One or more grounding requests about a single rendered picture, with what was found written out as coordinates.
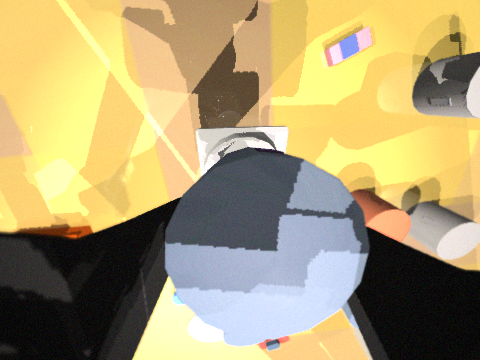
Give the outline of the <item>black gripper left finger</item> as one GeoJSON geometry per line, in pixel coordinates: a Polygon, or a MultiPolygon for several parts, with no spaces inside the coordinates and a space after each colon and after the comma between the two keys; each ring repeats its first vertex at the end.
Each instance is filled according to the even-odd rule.
{"type": "Polygon", "coordinates": [[[181,197],[80,238],[0,230],[0,297],[55,306],[78,360],[133,360],[168,279],[181,197]]]}

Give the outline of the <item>red toy car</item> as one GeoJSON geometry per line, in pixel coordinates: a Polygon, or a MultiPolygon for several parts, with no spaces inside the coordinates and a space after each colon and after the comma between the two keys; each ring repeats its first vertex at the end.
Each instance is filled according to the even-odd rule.
{"type": "Polygon", "coordinates": [[[259,343],[261,349],[267,349],[269,352],[281,348],[281,343],[286,343],[289,341],[289,335],[277,339],[266,339],[265,341],[259,343]]]}

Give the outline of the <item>pink eraser with blue sleeve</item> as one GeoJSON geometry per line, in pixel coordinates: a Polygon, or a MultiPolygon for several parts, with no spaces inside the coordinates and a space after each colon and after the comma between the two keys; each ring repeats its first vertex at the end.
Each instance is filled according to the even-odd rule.
{"type": "Polygon", "coordinates": [[[367,26],[325,50],[328,66],[337,65],[339,62],[372,45],[372,43],[370,26],[367,26]]]}

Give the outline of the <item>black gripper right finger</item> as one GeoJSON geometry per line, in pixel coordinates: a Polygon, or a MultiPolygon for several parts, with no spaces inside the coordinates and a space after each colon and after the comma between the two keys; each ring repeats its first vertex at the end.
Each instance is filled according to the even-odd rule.
{"type": "Polygon", "coordinates": [[[480,270],[366,226],[369,252],[346,300],[373,360],[479,360],[480,270]]]}

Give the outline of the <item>white round dish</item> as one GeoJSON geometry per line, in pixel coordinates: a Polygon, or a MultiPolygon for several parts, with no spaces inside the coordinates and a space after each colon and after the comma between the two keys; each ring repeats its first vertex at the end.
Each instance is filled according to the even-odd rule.
{"type": "Polygon", "coordinates": [[[212,327],[208,324],[205,324],[196,315],[190,318],[187,328],[188,328],[189,334],[193,338],[200,341],[214,342],[214,341],[220,341],[223,339],[222,330],[212,327]]]}

